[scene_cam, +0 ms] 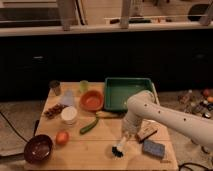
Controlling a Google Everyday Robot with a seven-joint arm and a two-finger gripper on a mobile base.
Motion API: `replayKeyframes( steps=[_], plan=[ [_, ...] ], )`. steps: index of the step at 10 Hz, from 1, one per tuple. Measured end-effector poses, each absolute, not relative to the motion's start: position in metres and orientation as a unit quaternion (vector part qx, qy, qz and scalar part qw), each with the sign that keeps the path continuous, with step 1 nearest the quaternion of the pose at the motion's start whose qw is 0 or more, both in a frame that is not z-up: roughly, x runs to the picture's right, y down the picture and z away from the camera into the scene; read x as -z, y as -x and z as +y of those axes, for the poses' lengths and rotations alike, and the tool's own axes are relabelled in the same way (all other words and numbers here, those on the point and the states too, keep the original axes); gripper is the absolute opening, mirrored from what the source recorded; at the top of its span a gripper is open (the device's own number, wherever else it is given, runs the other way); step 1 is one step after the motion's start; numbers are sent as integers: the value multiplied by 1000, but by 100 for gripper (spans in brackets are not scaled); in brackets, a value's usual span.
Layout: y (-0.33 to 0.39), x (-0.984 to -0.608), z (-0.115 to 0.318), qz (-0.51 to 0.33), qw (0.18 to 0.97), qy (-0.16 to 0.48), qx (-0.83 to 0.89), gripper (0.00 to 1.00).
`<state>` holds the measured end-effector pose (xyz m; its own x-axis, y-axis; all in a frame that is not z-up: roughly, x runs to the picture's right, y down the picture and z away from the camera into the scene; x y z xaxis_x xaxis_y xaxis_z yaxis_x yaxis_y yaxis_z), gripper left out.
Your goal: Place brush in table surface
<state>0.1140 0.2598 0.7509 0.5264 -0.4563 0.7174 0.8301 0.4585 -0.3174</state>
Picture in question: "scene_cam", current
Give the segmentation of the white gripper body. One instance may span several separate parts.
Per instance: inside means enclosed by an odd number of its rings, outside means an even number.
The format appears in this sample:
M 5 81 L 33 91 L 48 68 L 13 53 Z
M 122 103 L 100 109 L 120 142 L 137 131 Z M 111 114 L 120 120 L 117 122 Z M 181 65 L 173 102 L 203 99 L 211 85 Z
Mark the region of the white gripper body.
M 141 119 L 136 115 L 126 115 L 122 119 L 122 134 L 130 137 L 135 135 L 141 129 Z

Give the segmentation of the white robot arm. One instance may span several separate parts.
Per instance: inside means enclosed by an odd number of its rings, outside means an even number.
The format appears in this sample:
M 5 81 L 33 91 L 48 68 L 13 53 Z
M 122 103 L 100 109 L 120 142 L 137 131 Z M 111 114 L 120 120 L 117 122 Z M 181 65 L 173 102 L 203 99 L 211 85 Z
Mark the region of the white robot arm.
M 162 107 L 155 103 L 153 93 L 148 90 L 128 98 L 122 131 L 138 133 L 143 119 L 154 120 L 213 150 L 213 120 Z

